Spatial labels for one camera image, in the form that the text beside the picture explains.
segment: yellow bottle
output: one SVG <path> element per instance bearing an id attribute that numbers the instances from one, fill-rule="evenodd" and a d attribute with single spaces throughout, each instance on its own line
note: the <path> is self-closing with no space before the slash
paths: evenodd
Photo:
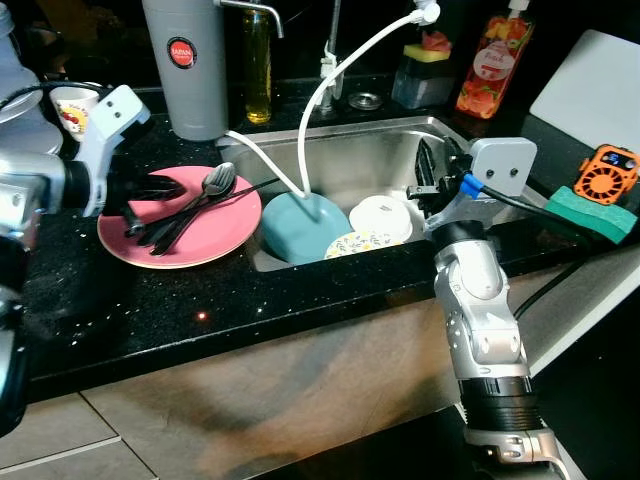
<path id="1" fill-rule="evenodd" d="M 247 118 L 251 123 L 265 123 L 271 118 L 269 15 L 257 10 L 245 10 L 242 29 Z"/>

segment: sink basin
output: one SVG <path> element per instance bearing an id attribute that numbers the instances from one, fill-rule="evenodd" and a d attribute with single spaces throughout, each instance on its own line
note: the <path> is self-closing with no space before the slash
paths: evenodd
<path id="1" fill-rule="evenodd" d="M 407 240 L 424 239 L 424 216 L 417 201 L 406 198 L 406 188 L 416 185 L 415 159 L 418 144 L 424 139 L 434 157 L 444 158 L 443 137 L 448 136 L 467 150 L 468 142 L 431 116 L 382 120 L 310 129 L 307 132 L 307 167 L 313 192 L 332 200 L 349 214 L 362 199 L 371 195 L 389 195 L 408 208 L 413 234 Z M 298 171 L 297 130 L 271 132 L 249 136 L 297 185 L 302 185 Z M 238 174 L 252 183 L 274 175 L 248 148 L 242 145 L 220 144 L 224 161 L 233 162 Z M 438 172 L 436 178 L 444 172 Z M 261 190 L 266 205 L 276 195 L 288 191 L 280 182 Z M 518 218 L 518 212 L 503 209 L 500 222 Z M 256 270 L 268 272 L 293 265 L 269 253 L 260 228 L 247 241 L 246 249 Z"/>

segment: green sponge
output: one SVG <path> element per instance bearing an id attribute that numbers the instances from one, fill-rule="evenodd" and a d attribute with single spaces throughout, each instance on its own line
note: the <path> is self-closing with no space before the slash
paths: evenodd
<path id="1" fill-rule="evenodd" d="M 601 205 L 560 187 L 544 207 L 578 225 L 590 228 L 618 244 L 631 231 L 638 217 L 617 205 Z"/>

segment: dish soap bottle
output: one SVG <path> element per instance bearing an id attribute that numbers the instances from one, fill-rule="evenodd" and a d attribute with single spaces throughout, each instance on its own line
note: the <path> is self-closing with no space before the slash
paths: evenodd
<path id="1" fill-rule="evenodd" d="M 533 22 L 523 16 L 528 6 L 529 0 L 511 0 L 507 16 L 498 14 L 489 20 L 456 110 L 483 119 L 496 114 L 533 32 Z"/>
<path id="2" fill-rule="evenodd" d="M 271 118 L 269 15 L 258 10 L 245 10 L 242 29 L 247 118 L 251 123 L 266 123 Z"/>

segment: red logo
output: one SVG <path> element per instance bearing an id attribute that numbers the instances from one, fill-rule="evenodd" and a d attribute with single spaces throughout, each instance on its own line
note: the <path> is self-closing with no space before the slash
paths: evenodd
<path id="1" fill-rule="evenodd" d="M 196 63 L 196 49 L 186 38 L 173 37 L 167 43 L 167 53 L 173 64 L 178 68 L 191 68 Z"/>

